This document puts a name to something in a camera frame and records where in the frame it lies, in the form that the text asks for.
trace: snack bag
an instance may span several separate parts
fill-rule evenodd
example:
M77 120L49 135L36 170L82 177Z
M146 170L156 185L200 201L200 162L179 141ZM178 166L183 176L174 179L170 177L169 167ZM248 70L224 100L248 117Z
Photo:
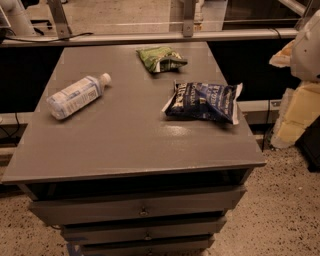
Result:
M168 46L140 49L137 53L150 73L170 71L188 64L186 59Z
M193 117L236 125L236 99L242 84L175 83L173 97L162 111L167 116Z

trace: bottle label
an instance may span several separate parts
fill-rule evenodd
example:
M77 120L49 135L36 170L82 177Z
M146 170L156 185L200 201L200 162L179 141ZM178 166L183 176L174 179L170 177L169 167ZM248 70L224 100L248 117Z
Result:
M48 103L55 106L51 112L58 119L65 118L101 95L98 81L85 77L48 98Z

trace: metal rail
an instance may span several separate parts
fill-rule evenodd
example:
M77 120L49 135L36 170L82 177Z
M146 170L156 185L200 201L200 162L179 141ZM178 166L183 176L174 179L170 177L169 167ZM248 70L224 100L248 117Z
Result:
M147 44L169 42L200 42L200 41L237 41L256 39L295 38L298 31L294 28L275 29L243 29L225 30L219 32L197 32L192 37L185 37L183 33L163 34L134 34L134 35L87 35L58 40L55 37L35 37L33 42L19 42L4 40L1 47L32 47L32 46L91 46L91 45L121 45Z

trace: terrazzo floor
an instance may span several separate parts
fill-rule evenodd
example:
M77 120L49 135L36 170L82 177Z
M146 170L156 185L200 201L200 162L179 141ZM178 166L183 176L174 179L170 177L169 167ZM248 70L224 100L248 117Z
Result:
M320 255L320 173L307 170L296 147L263 154L267 165L249 176L211 248L167 256ZM69 255L59 231L29 212L29 202L16 192L0 194L0 255Z

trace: plastic bottle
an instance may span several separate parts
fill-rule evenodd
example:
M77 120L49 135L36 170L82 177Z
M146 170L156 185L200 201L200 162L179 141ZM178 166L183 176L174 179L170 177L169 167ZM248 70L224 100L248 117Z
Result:
M58 120L64 119L83 108L103 94L104 87L111 83L109 74L100 78L86 76L67 88L47 98L51 114Z

